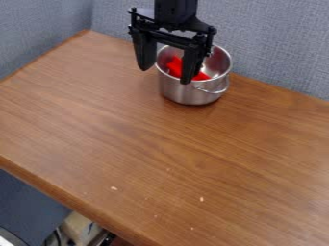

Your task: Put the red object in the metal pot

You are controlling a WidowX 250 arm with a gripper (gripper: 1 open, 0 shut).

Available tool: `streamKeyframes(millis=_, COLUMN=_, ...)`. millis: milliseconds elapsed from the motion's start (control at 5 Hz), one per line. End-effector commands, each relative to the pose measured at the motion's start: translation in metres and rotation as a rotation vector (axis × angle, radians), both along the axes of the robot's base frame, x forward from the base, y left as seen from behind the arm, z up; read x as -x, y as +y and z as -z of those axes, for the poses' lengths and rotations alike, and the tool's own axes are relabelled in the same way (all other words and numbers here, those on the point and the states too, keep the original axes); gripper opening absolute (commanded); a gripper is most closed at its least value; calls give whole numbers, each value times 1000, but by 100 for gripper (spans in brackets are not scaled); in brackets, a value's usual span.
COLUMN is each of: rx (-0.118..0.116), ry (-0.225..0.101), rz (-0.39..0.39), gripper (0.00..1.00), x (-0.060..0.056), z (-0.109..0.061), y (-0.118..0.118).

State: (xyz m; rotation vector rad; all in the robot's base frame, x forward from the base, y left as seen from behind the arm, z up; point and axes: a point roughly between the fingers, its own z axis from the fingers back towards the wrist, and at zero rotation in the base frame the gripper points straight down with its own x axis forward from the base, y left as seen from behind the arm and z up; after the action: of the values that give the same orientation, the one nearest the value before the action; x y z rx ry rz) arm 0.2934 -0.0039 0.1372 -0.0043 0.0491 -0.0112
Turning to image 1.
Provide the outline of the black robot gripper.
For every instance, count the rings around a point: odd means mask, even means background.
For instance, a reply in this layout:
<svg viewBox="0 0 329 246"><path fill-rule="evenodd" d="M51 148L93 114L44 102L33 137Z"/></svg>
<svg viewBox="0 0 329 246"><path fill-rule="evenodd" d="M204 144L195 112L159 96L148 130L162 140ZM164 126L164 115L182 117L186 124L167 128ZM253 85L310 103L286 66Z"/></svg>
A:
<svg viewBox="0 0 329 246"><path fill-rule="evenodd" d="M216 33L216 28L198 19L196 11L198 0L154 0L150 9L134 7L128 10L128 34L139 68L147 71L154 66L158 43L184 49L180 67L183 85L199 73L203 51L211 50Z"/></svg>

